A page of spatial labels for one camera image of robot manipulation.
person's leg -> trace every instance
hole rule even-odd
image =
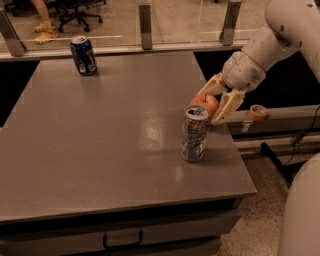
[[[52,38],[58,36],[55,27],[52,25],[49,17],[49,11],[44,0],[32,0],[32,4],[37,9],[42,22],[39,26],[34,27],[35,32],[43,32],[41,36],[36,38],[36,44],[49,43]]]

speckled floor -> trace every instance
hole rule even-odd
[[[258,192],[240,205],[242,217],[228,235],[222,236],[217,256],[277,255],[288,186],[270,158],[260,154],[260,145],[266,141],[284,164],[292,155],[290,140],[288,136],[236,141]],[[305,138],[290,163],[308,160],[320,151],[319,142],[319,136]]]

table top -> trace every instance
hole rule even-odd
[[[183,111],[204,85],[191,52],[102,56],[81,76],[43,60],[0,132],[0,224],[245,197],[225,125],[181,158]]]

drawer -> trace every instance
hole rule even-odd
[[[140,221],[138,226],[128,223],[117,229],[79,235],[54,237],[0,246],[4,256],[57,256],[128,250],[140,246],[160,245],[205,237],[219,237],[228,233],[240,218],[237,209],[193,215],[171,216],[166,219]]]

drawer handle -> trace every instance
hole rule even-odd
[[[125,245],[115,245],[115,246],[109,246],[107,244],[108,237],[106,235],[103,236],[103,247],[104,249],[110,251],[110,250],[124,250],[124,249],[132,249],[137,246],[139,246],[142,243],[142,231],[139,231],[139,240],[136,243],[132,244],[125,244]]]

